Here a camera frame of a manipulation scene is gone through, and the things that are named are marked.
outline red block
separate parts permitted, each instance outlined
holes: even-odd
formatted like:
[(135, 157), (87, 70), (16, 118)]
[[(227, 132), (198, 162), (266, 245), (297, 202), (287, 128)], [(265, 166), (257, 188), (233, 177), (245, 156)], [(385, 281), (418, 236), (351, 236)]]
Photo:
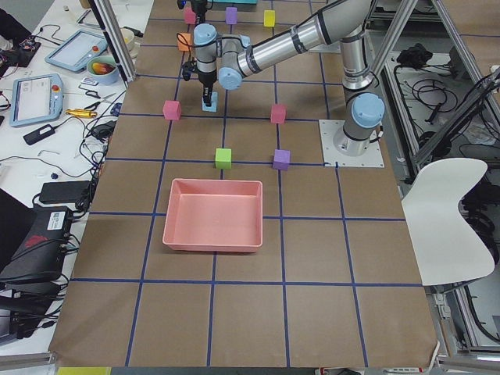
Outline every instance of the red block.
[(188, 25), (196, 24), (196, 13), (188, 6), (184, 8), (184, 22)]
[(167, 120), (180, 119), (180, 103), (177, 100), (166, 100), (163, 106), (163, 115)]
[(273, 104), (271, 107), (271, 123), (284, 123), (287, 107), (284, 104)]

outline white chair seat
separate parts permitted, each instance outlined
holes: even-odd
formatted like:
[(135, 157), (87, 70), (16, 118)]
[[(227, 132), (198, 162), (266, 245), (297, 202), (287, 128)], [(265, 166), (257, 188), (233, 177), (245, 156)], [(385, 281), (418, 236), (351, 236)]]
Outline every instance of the white chair seat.
[(476, 159), (443, 159), (419, 172), (402, 200), (423, 285), (442, 285), (490, 274), (493, 258), (458, 205), (486, 172)]

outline yellow screwdriver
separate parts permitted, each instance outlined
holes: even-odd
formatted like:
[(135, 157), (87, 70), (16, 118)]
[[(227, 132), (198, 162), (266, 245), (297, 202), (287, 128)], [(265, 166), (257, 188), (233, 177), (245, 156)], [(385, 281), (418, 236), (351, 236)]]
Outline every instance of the yellow screwdriver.
[(93, 119), (97, 117), (96, 111), (89, 111), (87, 109), (67, 109), (66, 115), (81, 117), (83, 119)]

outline pink cube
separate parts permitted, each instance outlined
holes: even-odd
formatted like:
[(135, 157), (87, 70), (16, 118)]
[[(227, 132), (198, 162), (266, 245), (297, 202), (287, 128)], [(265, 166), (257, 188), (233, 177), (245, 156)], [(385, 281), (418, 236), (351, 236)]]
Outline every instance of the pink cube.
[(180, 119), (180, 103), (177, 100), (165, 100), (163, 115), (167, 120)]
[(196, 13), (188, 6), (184, 8), (184, 22), (188, 25), (196, 24)]
[(228, 6), (226, 8), (226, 23), (228, 25), (235, 25), (238, 22), (238, 8)]
[(275, 170), (288, 170), (290, 165), (290, 150), (274, 150), (273, 168)]
[(271, 107), (271, 123), (284, 123), (287, 107), (284, 104), (273, 104)]

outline pink tray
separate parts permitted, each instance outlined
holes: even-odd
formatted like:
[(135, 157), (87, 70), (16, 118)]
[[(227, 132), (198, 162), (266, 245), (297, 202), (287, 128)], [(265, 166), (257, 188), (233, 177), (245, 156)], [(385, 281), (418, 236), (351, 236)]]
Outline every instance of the pink tray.
[(163, 243), (173, 250), (256, 252), (263, 244), (260, 181), (172, 181)]

